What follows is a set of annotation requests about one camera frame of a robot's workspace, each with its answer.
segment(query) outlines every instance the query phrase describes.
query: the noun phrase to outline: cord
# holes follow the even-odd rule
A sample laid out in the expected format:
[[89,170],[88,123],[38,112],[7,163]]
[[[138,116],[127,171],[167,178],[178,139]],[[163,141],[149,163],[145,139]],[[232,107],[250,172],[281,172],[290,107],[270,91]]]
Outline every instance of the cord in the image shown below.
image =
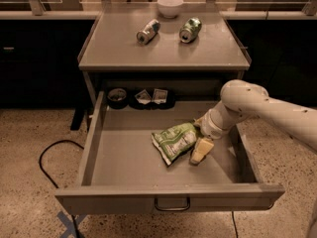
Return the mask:
[[[56,141],[52,144],[50,144],[48,147],[46,147],[41,155],[40,155],[40,158],[39,158],[39,166],[40,166],[40,169],[41,171],[44,173],[44,175],[46,175],[46,177],[51,181],[51,183],[53,184],[53,186],[55,188],[58,188],[58,185],[57,183],[53,180],[53,178],[46,172],[46,170],[43,168],[43,165],[42,165],[42,158],[44,156],[44,154],[53,146],[57,145],[57,144],[61,144],[61,143],[71,143],[71,144],[74,144],[76,145],[77,147],[79,147],[80,149],[83,149],[83,147],[81,145],[79,145],[78,143],[72,141],[72,140],[59,140],[59,141]],[[79,234],[79,230],[78,230],[78,226],[77,226],[77,222],[76,222],[76,219],[75,219],[75,216],[74,215],[71,215],[71,219],[72,219],[72,223],[73,223],[73,227],[74,227],[74,230],[75,230],[75,235],[76,235],[76,238],[80,238],[80,234]]]
[[238,229],[237,229],[237,225],[236,225],[235,212],[234,211],[231,212],[231,217],[232,217],[232,222],[234,223],[234,227],[235,227],[236,238],[238,238],[239,235],[238,235]]

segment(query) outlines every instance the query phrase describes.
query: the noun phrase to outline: soda can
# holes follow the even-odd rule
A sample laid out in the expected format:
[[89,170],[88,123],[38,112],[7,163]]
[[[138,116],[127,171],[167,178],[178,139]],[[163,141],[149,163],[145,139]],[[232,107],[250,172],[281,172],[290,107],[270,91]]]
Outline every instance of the soda can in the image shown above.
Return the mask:
[[199,31],[201,30],[202,23],[198,18],[190,18],[179,30],[179,39],[183,43],[190,43],[194,41]]
[[137,40],[139,44],[147,44],[159,31],[160,23],[153,19],[149,21],[138,33]]

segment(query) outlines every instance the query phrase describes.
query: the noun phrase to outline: green package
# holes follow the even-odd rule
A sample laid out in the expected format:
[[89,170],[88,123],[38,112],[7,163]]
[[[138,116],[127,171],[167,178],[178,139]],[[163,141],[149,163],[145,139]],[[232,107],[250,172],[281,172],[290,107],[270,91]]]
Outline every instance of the green package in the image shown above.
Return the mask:
[[152,133],[152,141],[169,166],[181,154],[188,152],[198,139],[199,130],[191,123],[183,123]]

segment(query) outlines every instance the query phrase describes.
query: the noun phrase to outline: black cabinet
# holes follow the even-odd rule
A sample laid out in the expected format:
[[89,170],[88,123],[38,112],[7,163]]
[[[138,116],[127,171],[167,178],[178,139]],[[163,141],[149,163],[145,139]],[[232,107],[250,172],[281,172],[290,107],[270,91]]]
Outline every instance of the black cabinet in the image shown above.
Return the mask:
[[91,104],[77,56],[93,20],[2,20],[0,24],[0,107]]
[[317,104],[317,21],[229,21],[252,63],[244,80],[271,97]]

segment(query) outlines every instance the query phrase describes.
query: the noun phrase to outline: open drawer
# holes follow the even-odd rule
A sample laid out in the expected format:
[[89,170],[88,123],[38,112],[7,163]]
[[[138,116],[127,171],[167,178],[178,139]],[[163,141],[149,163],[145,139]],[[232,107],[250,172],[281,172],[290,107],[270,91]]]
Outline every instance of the open drawer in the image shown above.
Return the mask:
[[78,183],[55,193],[68,213],[263,210],[283,195],[281,185],[263,183],[239,125],[215,141],[200,165],[191,165],[189,154],[165,165],[152,132],[199,118],[215,103],[114,110],[105,95],[100,92],[95,105]]

